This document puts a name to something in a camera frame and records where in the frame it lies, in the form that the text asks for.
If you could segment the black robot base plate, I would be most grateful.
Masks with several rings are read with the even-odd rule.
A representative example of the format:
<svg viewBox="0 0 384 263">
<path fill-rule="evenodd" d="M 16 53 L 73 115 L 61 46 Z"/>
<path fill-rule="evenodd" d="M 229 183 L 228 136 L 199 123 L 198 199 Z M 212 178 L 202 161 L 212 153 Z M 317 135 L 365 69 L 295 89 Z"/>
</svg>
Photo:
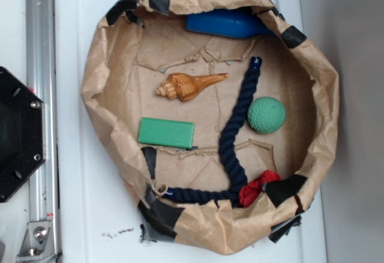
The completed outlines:
<svg viewBox="0 0 384 263">
<path fill-rule="evenodd" d="M 45 161 L 44 103 L 1 67 L 1 202 L 7 202 Z"/>
</svg>

